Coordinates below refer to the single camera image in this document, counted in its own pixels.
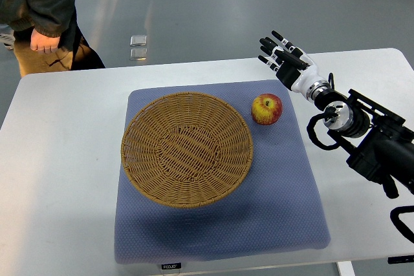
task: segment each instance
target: blue mat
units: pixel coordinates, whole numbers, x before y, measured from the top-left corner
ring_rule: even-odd
[[[163,206],[141,195],[121,166],[115,219],[120,264],[204,261],[299,249],[322,249],[330,235],[288,90],[278,80],[136,90],[125,128],[149,102],[175,92],[204,92],[227,101],[246,120],[254,159],[243,183],[196,209]],[[253,99],[278,95],[283,114],[270,126],[250,116]]]

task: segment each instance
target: wicker basket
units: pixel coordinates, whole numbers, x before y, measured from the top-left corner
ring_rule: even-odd
[[[131,183],[155,202],[193,208],[236,189],[253,160],[243,117],[219,98],[180,92],[145,106],[128,125],[121,146]]]

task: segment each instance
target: gray floor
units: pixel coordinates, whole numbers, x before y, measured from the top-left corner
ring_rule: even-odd
[[[260,54],[259,39],[273,29],[308,53],[393,47],[414,67],[413,4],[414,0],[77,0],[77,9],[85,37],[107,67],[253,58]],[[135,34],[147,35],[144,61],[129,60],[129,38]],[[17,61],[0,47],[0,124],[18,83]],[[353,264],[357,276],[412,275],[414,267],[389,266],[386,259]],[[334,264],[321,264],[237,274],[338,272]]]

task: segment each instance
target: red apple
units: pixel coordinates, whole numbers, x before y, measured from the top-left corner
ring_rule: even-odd
[[[261,94],[252,103],[253,120],[261,125],[275,123],[283,111],[282,101],[273,94]]]

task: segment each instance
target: table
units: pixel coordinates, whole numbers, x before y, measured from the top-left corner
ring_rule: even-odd
[[[392,49],[310,55],[336,90],[352,88],[407,119],[414,72]],[[129,94],[137,89],[274,79],[258,59],[231,59],[34,74],[23,78],[0,130],[1,275],[160,275],[155,264],[118,265],[114,214]],[[306,125],[319,111],[290,93],[331,243],[321,250],[183,262],[181,274],[249,270],[409,255],[414,244],[393,227],[389,212],[414,203],[405,187],[388,199],[380,185],[349,169],[343,150],[322,151]],[[317,129],[330,142],[326,129]]]

